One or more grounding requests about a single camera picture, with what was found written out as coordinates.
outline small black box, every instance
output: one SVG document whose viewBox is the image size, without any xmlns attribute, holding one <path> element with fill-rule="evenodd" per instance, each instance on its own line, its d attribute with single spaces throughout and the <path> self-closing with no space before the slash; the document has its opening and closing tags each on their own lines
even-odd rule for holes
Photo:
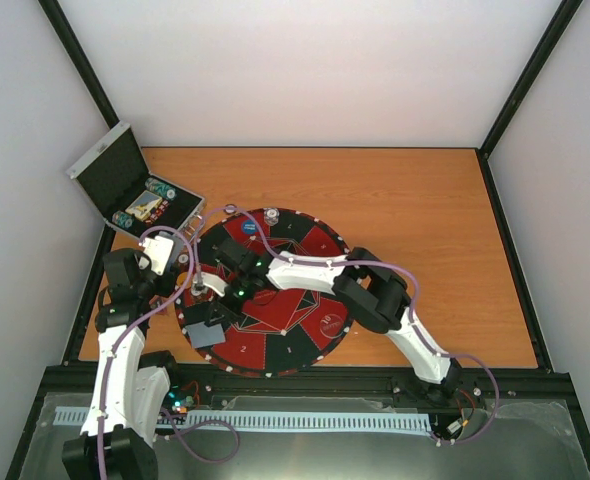
<svg viewBox="0 0 590 480">
<path fill-rule="evenodd" d="M 66 173 L 114 230 L 138 238 L 153 226 L 184 228 L 204 197 L 151 174 L 131 127 L 120 122 Z"/>
</svg>

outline red and black board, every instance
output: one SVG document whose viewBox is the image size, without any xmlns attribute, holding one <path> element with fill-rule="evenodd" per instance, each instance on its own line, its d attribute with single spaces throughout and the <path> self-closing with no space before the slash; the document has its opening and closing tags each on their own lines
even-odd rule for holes
<svg viewBox="0 0 590 480">
<path fill-rule="evenodd" d="M 269 245 L 276 251 L 297 255 L 333 257 L 349 249 L 333 229 L 301 212 L 279 209 L 279 221 L 269 226 L 264 210 L 250 214 L 261 225 Z M 207 230 L 199 240 L 199 261 L 204 272 L 230 282 L 233 274 L 215 261 L 215 250 L 227 238 L 262 254 L 266 252 L 255 224 L 235 215 Z M 187 289 L 175 306 L 180 328 L 190 318 L 196 300 Z M 328 355 L 348 333 L 352 319 L 332 295 L 308 290 L 264 290 L 244 305 L 244 319 L 224 326 L 226 341 L 197 349 L 210 363 L 223 370 L 251 377 L 295 373 Z"/>
</svg>

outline robotic arm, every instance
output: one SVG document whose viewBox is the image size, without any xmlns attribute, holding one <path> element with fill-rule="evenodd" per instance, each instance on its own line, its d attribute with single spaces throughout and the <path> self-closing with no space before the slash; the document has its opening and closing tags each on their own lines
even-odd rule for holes
<svg viewBox="0 0 590 480">
<path fill-rule="evenodd" d="M 169 236 L 147 238 L 144 252 L 125 248 L 104 256 L 111 303 L 101 305 L 95 326 L 99 332 L 99 362 L 89 415 L 79 438 L 64 444 L 62 461 L 71 480 L 98 477 L 98 417 L 104 417 L 103 444 L 108 478 L 157 478 L 153 436 L 160 407 L 171 385 L 178 385 L 179 369 L 168 351 L 141 355 L 148 322 L 132 329 L 113 353 L 126 329 L 150 311 L 155 295 L 170 296 L 179 270 L 173 267 L 181 249 Z M 111 374 L 102 386 L 108 359 Z M 100 391 L 106 392 L 100 408 Z"/>
<path fill-rule="evenodd" d="M 355 248 L 348 255 L 328 258 L 282 252 L 280 258 L 273 258 L 227 239 L 218 247 L 216 258 L 236 275 L 231 285 L 209 273 L 201 274 L 201 283 L 196 277 L 194 289 L 199 292 L 209 288 L 218 298 L 208 302 L 208 310 L 203 308 L 201 318 L 196 317 L 195 322 L 205 321 L 210 326 L 240 320 L 244 303 L 263 289 L 300 288 L 334 295 L 360 325 L 391 339 L 411 362 L 417 378 L 427 384 L 431 401 L 444 404 L 452 397 L 461 367 L 456 360 L 440 355 L 446 351 L 417 315 L 410 319 L 411 298 L 404 279 L 379 266 L 334 266 L 351 261 L 378 262 L 368 250 Z M 364 288 L 362 282 L 367 279 Z"/>
</svg>

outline wooden surface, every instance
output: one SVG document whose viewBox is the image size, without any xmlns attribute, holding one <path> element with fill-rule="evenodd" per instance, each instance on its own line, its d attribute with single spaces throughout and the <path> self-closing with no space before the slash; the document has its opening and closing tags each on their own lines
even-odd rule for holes
<svg viewBox="0 0 590 480">
<path fill-rule="evenodd" d="M 418 313 L 450 352 L 497 367 L 536 361 L 473 150 L 148 148 L 151 171 L 226 203 L 314 215 L 344 237 L 418 278 Z M 135 246 L 118 234 L 114 248 Z M 356 328 L 320 364 L 408 365 L 383 335 Z M 151 320 L 145 351 L 203 362 L 173 308 Z M 89 325 L 81 360 L 96 360 Z"/>
</svg>

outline red segment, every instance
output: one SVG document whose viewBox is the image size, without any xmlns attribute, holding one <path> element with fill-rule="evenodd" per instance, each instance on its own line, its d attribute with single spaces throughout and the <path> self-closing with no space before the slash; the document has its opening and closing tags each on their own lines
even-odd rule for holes
<svg viewBox="0 0 590 480">
<path fill-rule="evenodd" d="M 285 329 L 291 321 L 291 316 L 295 315 L 297 306 L 302 301 L 305 290 L 282 290 L 275 294 L 267 305 L 260 306 L 252 302 L 244 304 L 243 312 L 253 318 L 256 318 L 272 327 L 273 330 L 279 332 Z M 266 325 L 258 325 L 258 330 L 271 330 Z"/>
<path fill-rule="evenodd" d="M 242 368 L 264 369 L 264 334 L 240 332 L 231 326 L 226 330 L 225 336 L 226 342 L 211 347 L 215 355 L 223 359 L 230 358 L 235 365 Z"/>
<path fill-rule="evenodd" d="M 250 215 L 255 220 L 257 220 L 257 223 L 259 223 L 262 227 L 262 231 L 268 237 L 270 235 L 270 227 L 264 223 L 264 210 L 253 212 Z M 257 235 L 259 239 L 259 232 L 255 231 L 254 233 L 247 233 L 242 229 L 242 226 L 246 222 L 250 222 L 250 220 L 245 215 L 240 215 L 238 217 L 233 218 L 232 220 L 229 220 L 224 224 L 224 228 L 226 229 L 228 234 L 236 242 L 241 243 L 242 245 L 244 245 L 253 235 Z"/>
<path fill-rule="evenodd" d="M 312 257 L 335 257 L 344 252 L 335 244 L 324 230 L 315 225 L 300 242 Z"/>
<path fill-rule="evenodd" d="M 320 350 L 325 349 L 334 337 L 340 337 L 348 311 L 341 303 L 328 298 L 320 298 L 320 306 L 300 325 Z"/>
</svg>

